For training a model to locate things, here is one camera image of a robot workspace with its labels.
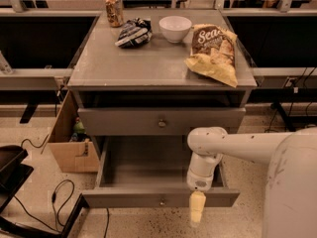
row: cabinet drawer front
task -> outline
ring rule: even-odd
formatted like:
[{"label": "cabinet drawer front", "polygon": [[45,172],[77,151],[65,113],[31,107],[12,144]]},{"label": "cabinet drawer front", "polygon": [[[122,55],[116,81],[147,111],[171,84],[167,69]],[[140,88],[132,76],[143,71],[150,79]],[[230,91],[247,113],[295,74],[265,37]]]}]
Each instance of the cabinet drawer front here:
[{"label": "cabinet drawer front", "polygon": [[[85,200],[91,208],[189,207],[189,189],[103,187],[85,190]],[[206,207],[231,207],[240,192],[225,187],[205,193]]]},{"label": "cabinet drawer front", "polygon": [[185,135],[192,128],[219,126],[235,133],[245,108],[80,108],[91,136]]}]

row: beverage can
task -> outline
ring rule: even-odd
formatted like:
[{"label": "beverage can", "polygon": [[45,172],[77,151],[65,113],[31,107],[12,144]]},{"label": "beverage can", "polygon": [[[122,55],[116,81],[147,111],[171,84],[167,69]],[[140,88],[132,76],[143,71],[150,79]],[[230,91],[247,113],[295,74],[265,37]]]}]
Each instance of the beverage can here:
[{"label": "beverage can", "polygon": [[108,22],[111,27],[118,28],[123,25],[123,11],[121,0],[106,0]]}]

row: gray cabinet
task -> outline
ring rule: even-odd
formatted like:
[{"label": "gray cabinet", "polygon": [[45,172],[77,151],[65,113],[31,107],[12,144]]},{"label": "gray cabinet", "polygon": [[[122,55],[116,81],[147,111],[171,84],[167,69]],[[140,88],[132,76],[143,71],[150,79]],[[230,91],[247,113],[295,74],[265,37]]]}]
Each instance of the gray cabinet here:
[{"label": "gray cabinet", "polygon": [[[96,187],[83,193],[91,207],[188,206],[187,134],[206,126],[236,133],[242,122],[256,83],[240,50],[237,88],[200,76],[184,63],[192,33],[180,44],[162,36],[159,19],[168,15],[227,27],[218,11],[126,10],[125,20],[151,19],[153,37],[123,50],[114,45],[120,29],[101,16],[70,78],[68,88],[100,156]],[[207,206],[231,206],[238,195],[218,167]]]}]

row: snack bag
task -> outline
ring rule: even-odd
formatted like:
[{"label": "snack bag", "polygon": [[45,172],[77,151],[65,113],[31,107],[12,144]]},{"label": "snack bag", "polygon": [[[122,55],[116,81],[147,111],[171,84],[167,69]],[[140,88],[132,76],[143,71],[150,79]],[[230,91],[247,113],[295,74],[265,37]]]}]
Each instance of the snack bag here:
[{"label": "snack bag", "polygon": [[191,56],[185,60],[190,70],[237,87],[235,44],[237,35],[212,24],[195,25]]},{"label": "snack bag", "polygon": [[122,27],[118,42],[120,48],[138,47],[148,43],[152,36],[151,22],[136,18],[128,20]]}]

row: cardboard box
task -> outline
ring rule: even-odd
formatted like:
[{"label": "cardboard box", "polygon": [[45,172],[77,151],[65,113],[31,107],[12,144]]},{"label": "cardboard box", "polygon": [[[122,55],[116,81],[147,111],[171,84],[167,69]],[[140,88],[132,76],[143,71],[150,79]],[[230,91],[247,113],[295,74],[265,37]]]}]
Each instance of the cardboard box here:
[{"label": "cardboard box", "polygon": [[75,99],[69,91],[58,112],[48,145],[62,172],[98,172],[99,159],[93,143],[69,142],[75,118],[78,116],[77,109]]}]

